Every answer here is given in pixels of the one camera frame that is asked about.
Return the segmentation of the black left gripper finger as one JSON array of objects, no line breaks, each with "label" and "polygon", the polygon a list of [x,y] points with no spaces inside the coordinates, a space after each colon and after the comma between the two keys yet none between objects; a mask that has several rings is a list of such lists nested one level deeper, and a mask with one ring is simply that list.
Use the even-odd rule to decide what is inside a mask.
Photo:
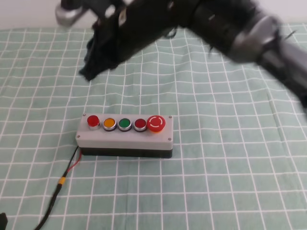
[{"label": "black left gripper finger", "polygon": [[0,230],[6,230],[8,219],[5,213],[0,213]]}]

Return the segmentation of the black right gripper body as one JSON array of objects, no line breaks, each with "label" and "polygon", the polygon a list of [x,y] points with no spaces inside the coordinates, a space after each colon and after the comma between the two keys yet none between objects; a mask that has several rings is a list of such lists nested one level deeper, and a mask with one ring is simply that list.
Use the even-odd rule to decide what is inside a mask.
[{"label": "black right gripper body", "polygon": [[124,62],[192,15],[190,0],[94,0],[93,62]]}]

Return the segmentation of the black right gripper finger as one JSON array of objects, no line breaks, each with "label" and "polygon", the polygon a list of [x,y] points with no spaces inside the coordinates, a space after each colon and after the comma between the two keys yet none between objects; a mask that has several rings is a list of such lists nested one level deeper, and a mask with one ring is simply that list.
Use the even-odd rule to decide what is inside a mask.
[{"label": "black right gripper finger", "polygon": [[117,46],[114,39],[99,39],[93,36],[87,43],[84,66],[79,74],[87,81],[96,78],[100,73],[115,69],[118,65]]}]

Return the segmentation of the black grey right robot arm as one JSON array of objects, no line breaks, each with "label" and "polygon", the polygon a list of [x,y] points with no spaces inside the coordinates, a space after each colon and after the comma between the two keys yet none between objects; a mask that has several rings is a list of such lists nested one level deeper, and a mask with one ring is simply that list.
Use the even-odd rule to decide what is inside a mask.
[{"label": "black grey right robot arm", "polygon": [[182,27],[235,63],[261,66],[307,105],[306,51],[289,43],[279,21],[251,0],[85,0],[83,5],[98,17],[80,70],[88,81]]}]

